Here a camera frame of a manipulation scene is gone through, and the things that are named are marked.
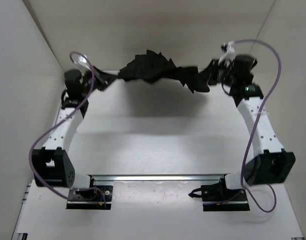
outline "white wall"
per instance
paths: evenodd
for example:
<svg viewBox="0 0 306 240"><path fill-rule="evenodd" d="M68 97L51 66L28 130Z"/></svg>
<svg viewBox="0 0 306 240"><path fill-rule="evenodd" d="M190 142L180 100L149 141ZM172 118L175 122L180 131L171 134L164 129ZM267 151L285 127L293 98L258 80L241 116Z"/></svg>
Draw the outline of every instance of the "white wall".
<svg viewBox="0 0 306 240"><path fill-rule="evenodd" d="M306 0L277 1L259 39L276 47L283 62L282 77L268 101L268 110L286 150L296 155L286 186L306 236ZM276 77L276 60L260 46L252 54L259 60L257 82L266 93Z"/></svg>
<svg viewBox="0 0 306 240"><path fill-rule="evenodd" d="M11 238L30 145L52 124L62 70L22 1L0 0L0 240Z"/></svg>
<svg viewBox="0 0 306 240"><path fill-rule="evenodd" d="M206 67L223 41L255 38L273 0L25 0L63 69L75 49L118 70L146 49ZM251 44L240 47L248 52Z"/></svg>

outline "wire connector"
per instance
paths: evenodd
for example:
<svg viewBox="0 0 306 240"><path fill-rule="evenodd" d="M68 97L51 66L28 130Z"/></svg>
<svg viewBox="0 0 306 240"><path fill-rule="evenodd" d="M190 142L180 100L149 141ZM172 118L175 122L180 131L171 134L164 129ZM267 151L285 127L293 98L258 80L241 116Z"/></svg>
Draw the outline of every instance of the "wire connector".
<svg viewBox="0 0 306 240"><path fill-rule="evenodd" d="M224 54L219 59L218 64L220 64L223 60L229 59L231 56L235 55L235 49L234 49L234 42L233 41L230 41L229 43L223 43L221 48L222 48Z"/></svg>

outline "black fabric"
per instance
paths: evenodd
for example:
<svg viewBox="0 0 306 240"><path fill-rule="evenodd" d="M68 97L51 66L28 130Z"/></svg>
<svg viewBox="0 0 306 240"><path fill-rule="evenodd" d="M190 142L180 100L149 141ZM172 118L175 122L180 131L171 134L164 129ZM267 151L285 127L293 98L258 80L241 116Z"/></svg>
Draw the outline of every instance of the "black fabric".
<svg viewBox="0 0 306 240"><path fill-rule="evenodd" d="M179 80L187 85L189 90L208 93L207 76L198 73L196 66L176 67L172 59L167 60L161 53L157 54L147 50L146 54L136 55L135 59L120 70L119 79L126 82L142 79L153 84L159 79Z"/></svg>

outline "white table surface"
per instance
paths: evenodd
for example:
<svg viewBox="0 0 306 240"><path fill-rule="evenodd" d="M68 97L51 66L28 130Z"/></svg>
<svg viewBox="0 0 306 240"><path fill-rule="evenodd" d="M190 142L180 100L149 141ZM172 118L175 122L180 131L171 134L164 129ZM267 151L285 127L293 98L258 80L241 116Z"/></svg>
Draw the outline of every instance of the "white table surface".
<svg viewBox="0 0 306 240"><path fill-rule="evenodd" d="M69 157L85 174L231 173L241 168L248 138L219 86L192 94L169 79L119 80L90 97Z"/></svg>
<svg viewBox="0 0 306 240"><path fill-rule="evenodd" d="M238 171L249 137L234 101L220 87L195 93L179 82L117 81L90 98L69 157L85 174L220 174ZM17 229L27 240L287 240L302 237L283 184L266 214L203 212L187 194L199 181L114 183L112 209L65 209L66 201L33 183ZM267 186L254 195L273 205Z"/></svg>
<svg viewBox="0 0 306 240"><path fill-rule="evenodd" d="M273 213L251 211L203 212L200 199L187 194L199 181L116 181L111 210L65 209L66 201L32 184L17 229L27 240L291 240L302 237L283 184ZM273 198L267 186L253 194L269 209Z"/></svg>

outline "cable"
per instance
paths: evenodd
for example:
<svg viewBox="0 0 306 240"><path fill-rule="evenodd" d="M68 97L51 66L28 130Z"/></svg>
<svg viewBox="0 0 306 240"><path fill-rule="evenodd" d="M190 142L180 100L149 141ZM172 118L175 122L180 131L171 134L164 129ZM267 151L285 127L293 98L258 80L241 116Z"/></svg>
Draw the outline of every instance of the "cable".
<svg viewBox="0 0 306 240"><path fill-rule="evenodd" d="M62 104L62 106L64 106L64 104L65 104L65 94L66 94L66 90L64 90L63 92L62 92L62 95L61 95L61 104Z"/></svg>
<svg viewBox="0 0 306 240"><path fill-rule="evenodd" d="M98 187L90 187L90 188L79 189L79 192L84 192L84 191L88 191L88 190L96 190L96 195L92 199L86 199L86 198L85 199L87 201L92 201L92 200L94 200L97 197L97 192L99 192L101 194L102 198L103 198L104 206L106 208L105 195L104 195L103 191L100 188L98 188Z"/></svg>
<svg viewBox="0 0 306 240"><path fill-rule="evenodd" d="M91 69L91 73L92 73L92 78L91 78L91 87L90 87L90 90L88 92L88 94L86 95L86 97L83 99L83 101L74 109L74 111L72 111L68 116L66 116L63 120L61 120L59 123L55 124L53 127L51 127L49 130L47 130L45 133L43 133L34 143L33 145L31 146L30 150L29 150L29 153L28 153L28 162L29 162L29 166L30 168L32 169L32 172L33 174L35 175L35 177L42 183L42 185L44 187L47 187L48 189L50 189L53 193L55 193L56 195L60 196L61 198L63 199L66 199L68 200L68 197L61 194L60 192L58 192L57 190L55 190L53 187L51 187L39 174L38 172L36 171L36 169L34 168L34 165L33 165L33 162L32 162L32 154L33 154L33 150L34 148L36 147L36 145L45 137L47 136L51 131L53 131L54 129L58 128L61 124L63 124L67 119L69 119L71 116L73 116L87 101L87 99L89 98L89 96L91 95L92 91L93 91L93 88L94 88L94 84L95 84L95 70L94 70L94 67L93 65L91 64L91 62L88 60L87 56L79 53L79 52L71 52L70 55L69 55L69 59L74 63L74 64L77 64L72 56L73 55L79 55L81 57L83 57L87 64L89 65L90 69ZM91 188L84 188L84 190L91 190L91 189L94 189L93 187Z"/></svg>
<svg viewBox="0 0 306 240"><path fill-rule="evenodd" d="M229 73L230 73L230 70L228 69L228 70L226 71L225 76L221 79L221 84L222 84L222 89L223 89L224 93L225 93L226 95L228 95L228 96L231 97L232 95L230 95L230 93L227 92L227 91L225 90L225 88L224 88L224 81L225 81L225 78L228 76Z"/></svg>
<svg viewBox="0 0 306 240"><path fill-rule="evenodd" d="M272 92L274 91L278 81L279 81L279 78L281 77L281 72L282 72L282 60L278 54L278 52L271 46L269 45L268 43L266 43L265 41L262 41L262 40L258 40L258 39L242 39L242 40L238 40L238 41L235 41L234 43L235 44L242 44L242 43L249 43L249 42L252 42L252 43L257 43L257 44L261 44L265 47L267 47L269 50L271 50L273 52L273 54L275 55L277 61L278 61L278 73L277 73L277 77L276 77L276 80L272 86L272 88L268 91L267 95L264 97L263 99L263 102L262 104L260 105L259 107L259 110L258 110L258 114L257 114L257 117L256 117L256 120L255 120L255 123L254 123L254 126L253 126L253 129L252 129L252 132L250 133L250 137L249 137L249 140L248 140L248 144L247 144L247 147L246 147L246 151L245 151L245 154L244 154L244 159L243 159L243 163L242 163L242 170L241 170L241 185L243 187L243 189L247 190L247 192L249 193L249 195L252 197L252 199L254 200L255 204L257 205L257 207L262 210L263 212L265 213L271 213L272 211L275 210L276 208L276 205L277 205L277 196L276 196L276 193L275 193L275 190L273 189L273 187L271 185L268 184L268 186L271 188L271 190L273 191L273 195L274 195L274 206L272 207L272 209L270 210L265 210L263 209L259 203L257 202L257 200L255 199L255 197L253 196L253 194L251 193L251 191L244 185L244 173L245 173L245 166L246 166L246 161L247 161L247 156L248 156L248 153L249 153L249 150L251 148L251 145L252 145L252 141L254 139L254 136L255 136L255 132L256 132L256 128L257 128L257 125L258 125L258 122L259 122L259 119L261 117L261 112L265 106L265 103L266 101L268 100L268 98L270 97L270 95L272 94Z"/></svg>

